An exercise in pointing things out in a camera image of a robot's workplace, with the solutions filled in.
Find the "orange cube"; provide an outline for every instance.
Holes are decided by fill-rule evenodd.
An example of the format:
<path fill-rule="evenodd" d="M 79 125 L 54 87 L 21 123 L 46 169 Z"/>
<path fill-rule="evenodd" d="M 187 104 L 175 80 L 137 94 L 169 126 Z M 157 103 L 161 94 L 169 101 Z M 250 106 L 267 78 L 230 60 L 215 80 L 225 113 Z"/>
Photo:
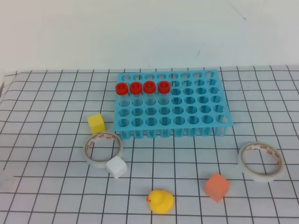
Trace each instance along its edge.
<path fill-rule="evenodd" d="M 205 193 L 214 201 L 219 202 L 228 192 L 230 182 L 220 174 L 215 173 L 206 182 Z"/>

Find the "tape roll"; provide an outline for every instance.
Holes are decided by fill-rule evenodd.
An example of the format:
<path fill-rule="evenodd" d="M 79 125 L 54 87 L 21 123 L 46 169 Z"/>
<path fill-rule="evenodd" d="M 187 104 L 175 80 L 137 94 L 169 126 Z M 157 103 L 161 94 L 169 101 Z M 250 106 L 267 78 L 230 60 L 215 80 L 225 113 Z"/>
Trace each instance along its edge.
<path fill-rule="evenodd" d="M 263 175 L 256 173 L 249 169 L 249 167 L 244 163 L 244 154 L 252 152 L 252 150 L 260 150 L 264 153 L 271 155 L 278 166 L 278 170 L 275 173 L 269 175 Z M 251 142 L 243 146 L 239 152 L 238 156 L 238 166 L 242 169 L 244 174 L 249 175 L 256 182 L 271 182 L 281 176 L 285 171 L 285 162 L 280 153 L 273 146 L 262 143 L 262 142 Z"/>
<path fill-rule="evenodd" d="M 123 145 L 122 145 L 121 139 L 116 134 L 111 133 L 111 132 L 100 132 L 98 134 L 95 134 L 95 135 L 89 137 L 87 143 L 83 147 L 83 156 L 85 157 L 88 164 L 90 164 L 96 168 L 105 168 L 106 163 L 111 160 L 111 159 L 106 160 L 106 161 L 94 160 L 94 159 L 90 158 L 88 155 L 89 148 L 93 147 L 95 142 L 101 141 L 102 139 L 116 141 L 120 148 L 119 152 L 117 153 L 117 156 L 119 156 L 120 158 L 122 157 Z"/>

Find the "grid paper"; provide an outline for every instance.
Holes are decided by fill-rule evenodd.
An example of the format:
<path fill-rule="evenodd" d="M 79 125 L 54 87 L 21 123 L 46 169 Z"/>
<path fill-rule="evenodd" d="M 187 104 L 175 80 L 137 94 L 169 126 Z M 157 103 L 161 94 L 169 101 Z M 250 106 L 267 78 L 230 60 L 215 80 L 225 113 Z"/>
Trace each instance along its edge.
<path fill-rule="evenodd" d="M 0 168 L 17 183 L 0 192 L 0 223 L 299 223 L 299 66 L 216 69 L 234 127 L 223 137 L 132 136 L 123 142 L 128 171 L 118 180 L 82 158 L 90 135 L 86 118 L 100 112 L 112 131 L 117 75 L 162 70 L 48 70 L 6 77 L 14 80 L 0 98 Z M 257 183 L 242 174 L 237 153 L 249 141 L 280 151 L 287 167 L 282 177 Z M 93 156 L 117 151 L 114 144 L 97 148 Z M 275 168 L 260 152 L 247 159 L 261 173 Z M 220 203 L 203 191 L 215 172 L 231 182 Z M 175 196 L 167 215 L 149 210 L 145 198 L 152 189 Z"/>

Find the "blue test tube rack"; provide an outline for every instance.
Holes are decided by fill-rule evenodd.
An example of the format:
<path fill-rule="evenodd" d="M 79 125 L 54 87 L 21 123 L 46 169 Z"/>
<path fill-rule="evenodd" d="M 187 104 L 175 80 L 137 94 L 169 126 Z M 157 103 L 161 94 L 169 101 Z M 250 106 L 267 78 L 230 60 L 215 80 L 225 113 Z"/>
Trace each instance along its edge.
<path fill-rule="evenodd" d="M 226 128 L 233 126 L 217 70 L 121 73 L 117 77 L 118 83 L 128 86 L 148 80 L 154 81 L 156 87 L 160 81 L 170 82 L 169 102 L 160 105 L 157 91 L 154 105 L 146 105 L 144 97 L 140 106 L 134 106 L 130 99 L 130 104 L 122 107 L 116 98 L 114 130 L 122 139 L 129 139 L 131 133 L 135 138 L 155 138 L 157 134 L 167 138 L 171 132 L 175 137 L 184 133 L 209 136 L 212 129 L 216 136 L 223 136 Z"/>

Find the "rubber duck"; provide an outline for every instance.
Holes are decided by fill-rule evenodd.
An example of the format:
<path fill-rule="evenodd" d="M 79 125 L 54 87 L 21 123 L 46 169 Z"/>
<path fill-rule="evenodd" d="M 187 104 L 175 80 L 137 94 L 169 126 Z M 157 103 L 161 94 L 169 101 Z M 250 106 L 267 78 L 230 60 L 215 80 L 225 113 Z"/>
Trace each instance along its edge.
<path fill-rule="evenodd" d="M 153 190 L 146 201 L 150 210 L 158 214 L 166 214 L 174 205 L 174 197 L 166 190 Z"/>

